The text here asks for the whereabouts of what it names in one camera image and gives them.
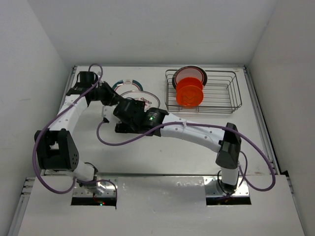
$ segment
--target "dish rack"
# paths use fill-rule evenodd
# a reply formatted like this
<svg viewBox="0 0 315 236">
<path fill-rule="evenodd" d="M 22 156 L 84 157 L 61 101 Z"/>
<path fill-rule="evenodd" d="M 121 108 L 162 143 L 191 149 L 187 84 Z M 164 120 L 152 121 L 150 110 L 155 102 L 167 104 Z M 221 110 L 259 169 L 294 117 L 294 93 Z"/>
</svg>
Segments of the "dish rack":
<svg viewBox="0 0 315 236">
<path fill-rule="evenodd" d="M 242 106 L 237 76 L 234 71 L 205 70 L 208 81 L 203 88 L 203 101 L 196 107 L 178 105 L 172 78 L 177 70 L 165 72 L 165 104 L 169 112 L 187 114 L 231 114 Z"/>
</svg>

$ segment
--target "plate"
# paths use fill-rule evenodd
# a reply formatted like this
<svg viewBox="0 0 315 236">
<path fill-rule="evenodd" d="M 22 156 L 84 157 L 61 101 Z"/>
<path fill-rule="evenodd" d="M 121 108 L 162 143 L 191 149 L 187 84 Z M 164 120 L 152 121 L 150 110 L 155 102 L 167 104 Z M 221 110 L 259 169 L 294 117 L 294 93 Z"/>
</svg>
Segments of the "plate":
<svg viewBox="0 0 315 236">
<path fill-rule="evenodd" d="M 198 66 L 188 65 L 180 68 L 175 72 L 172 78 L 173 87 L 176 89 L 176 85 L 187 77 L 193 77 L 198 79 L 203 86 L 207 84 L 207 73 Z"/>
<path fill-rule="evenodd" d="M 143 91 L 142 85 L 136 80 L 119 80 L 112 89 L 119 95 L 131 90 Z"/>
<path fill-rule="evenodd" d="M 160 101 L 159 98 L 154 94 L 146 91 L 127 91 L 121 94 L 123 98 L 132 98 L 138 101 L 145 101 L 146 105 L 144 111 L 146 112 L 151 107 L 159 108 Z"/>
</svg>

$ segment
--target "white panel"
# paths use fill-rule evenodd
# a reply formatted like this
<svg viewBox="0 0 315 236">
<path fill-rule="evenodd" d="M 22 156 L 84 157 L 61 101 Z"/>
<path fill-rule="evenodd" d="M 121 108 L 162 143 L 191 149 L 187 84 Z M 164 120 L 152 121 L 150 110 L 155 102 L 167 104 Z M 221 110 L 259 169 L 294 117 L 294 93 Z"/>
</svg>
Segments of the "white panel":
<svg viewBox="0 0 315 236">
<path fill-rule="evenodd" d="M 248 176 L 257 186 L 269 176 Z M 44 177 L 67 189 L 69 177 Z M 19 236 L 303 236 L 285 176 L 269 192 L 250 189 L 252 205 L 206 206 L 193 177 L 119 178 L 113 206 L 71 206 L 72 193 L 56 195 L 35 181 Z"/>
<path fill-rule="evenodd" d="M 307 235 L 315 235 L 315 2 L 281 0 L 251 62 L 273 145 Z"/>
<path fill-rule="evenodd" d="M 87 70 L 79 66 L 75 73 Z M 166 67 L 103 67 L 104 78 L 110 85 L 121 79 L 137 80 L 143 89 L 155 94 L 161 101 L 160 108 L 165 106 L 165 71 Z M 263 148 L 255 114 L 244 72 L 239 68 L 224 70 L 235 71 L 243 105 L 231 115 L 212 116 L 211 114 L 189 120 L 198 123 L 225 126 L 227 122 L 236 124 L 238 130 L 249 137 L 261 149 Z M 73 132 L 73 139 L 79 150 L 80 158 L 93 163 L 100 172 L 110 173 L 147 173 L 147 174 L 212 174 L 220 167 L 215 164 L 217 153 L 197 144 L 174 138 L 144 137 L 132 144 L 110 147 L 102 144 L 96 137 L 97 125 L 102 121 L 102 104 L 91 102 L 81 115 Z M 100 136 L 107 142 L 119 143 L 135 137 L 135 134 L 115 133 L 115 122 L 104 124 Z M 242 151 L 249 158 L 248 173 L 252 175 L 269 174 L 262 157 L 247 142 L 242 142 Z"/>
<path fill-rule="evenodd" d="M 0 235 L 7 234 L 34 134 L 58 111 L 67 70 L 25 0 L 0 7 Z"/>
<path fill-rule="evenodd" d="M 277 0 L 29 0 L 70 65 L 249 63 Z"/>
</svg>

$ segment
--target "orange bowl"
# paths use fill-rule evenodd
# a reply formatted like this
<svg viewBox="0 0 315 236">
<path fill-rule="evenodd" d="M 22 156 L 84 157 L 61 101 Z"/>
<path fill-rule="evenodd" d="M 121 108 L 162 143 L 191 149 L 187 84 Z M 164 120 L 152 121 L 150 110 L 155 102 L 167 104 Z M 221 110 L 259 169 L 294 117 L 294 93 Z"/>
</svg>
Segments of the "orange bowl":
<svg viewBox="0 0 315 236">
<path fill-rule="evenodd" d="M 182 87 L 176 94 L 176 101 L 181 106 L 195 107 L 203 100 L 203 91 L 193 85 Z"/>
<path fill-rule="evenodd" d="M 187 77 L 187 78 L 182 79 L 180 82 L 178 82 L 178 84 L 176 85 L 176 92 L 178 92 L 183 87 L 188 86 L 188 85 L 193 85 L 203 90 L 203 85 L 200 80 L 193 77 Z"/>
</svg>

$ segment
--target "white wall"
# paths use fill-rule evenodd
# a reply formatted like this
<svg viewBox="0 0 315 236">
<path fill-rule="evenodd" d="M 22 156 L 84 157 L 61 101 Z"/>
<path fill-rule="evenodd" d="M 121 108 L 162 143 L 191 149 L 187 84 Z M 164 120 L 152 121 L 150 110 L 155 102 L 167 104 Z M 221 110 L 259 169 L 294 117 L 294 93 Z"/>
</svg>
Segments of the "white wall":
<svg viewBox="0 0 315 236">
<path fill-rule="evenodd" d="M 315 235 L 315 1 L 281 0 L 250 70 L 307 235 Z"/>
<path fill-rule="evenodd" d="M 28 0 L 68 65 L 248 64 L 277 0 Z"/>
<path fill-rule="evenodd" d="M 26 0 L 0 7 L 0 236 L 7 234 L 36 130 L 56 114 L 69 70 Z"/>
</svg>

